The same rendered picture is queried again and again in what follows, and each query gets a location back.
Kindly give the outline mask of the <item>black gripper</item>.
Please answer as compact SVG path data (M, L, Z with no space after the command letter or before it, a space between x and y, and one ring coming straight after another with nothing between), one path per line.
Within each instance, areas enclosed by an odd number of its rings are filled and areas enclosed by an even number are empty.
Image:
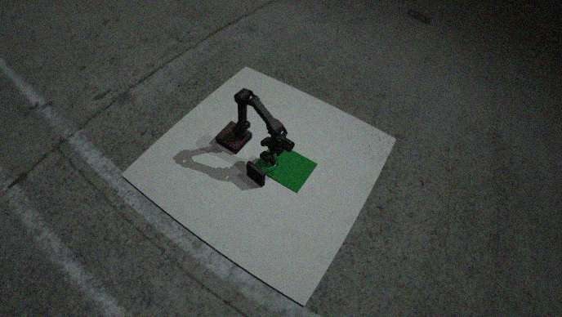
M270 152L266 152L263 151L260 154L260 158L263 159L266 163L268 163L269 161L273 161L274 160L274 156L273 154L277 153L277 156L280 156L282 152L285 151L285 149L283 149L282 147L280 147L279 145L273 145L270 141Z

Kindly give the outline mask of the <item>green circuit board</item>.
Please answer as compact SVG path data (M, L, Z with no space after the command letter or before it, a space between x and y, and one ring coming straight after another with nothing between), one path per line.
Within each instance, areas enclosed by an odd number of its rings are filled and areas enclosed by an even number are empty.
M280 156L277 156L277 153L273 154L273 156L275 157L275 160L277 159L278 161L276 161L274 166L270 164L270 162L266 163L261 158L255 163L255 165L263 172L267 172L266 175L268 177L288 187L296 193L304 185L310 174L318 165L293 150L290 152L285 150Z

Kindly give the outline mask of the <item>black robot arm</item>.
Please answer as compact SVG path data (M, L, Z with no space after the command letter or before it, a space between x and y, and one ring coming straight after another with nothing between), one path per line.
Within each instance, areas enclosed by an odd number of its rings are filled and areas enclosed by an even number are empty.
M250 99L250 96L252 99ZM247 88L242 88L234 95L234 102L238 104L239 116L236 126L232 129L235 132L234 137L240 141L246 137L247 133L245 130L250 127L250 122L247 121L247 105L250 105L264 120L268 133L271 134L271 137L266 137L261 141L261 146L268 146L268 149L270 149L270 141L273 145L279 145L287 152L290 152L295 143L286 137L288 133L284 125L268 112L259 98L259 96L255 96L253 91ZM281 134L281 132L283 133Z

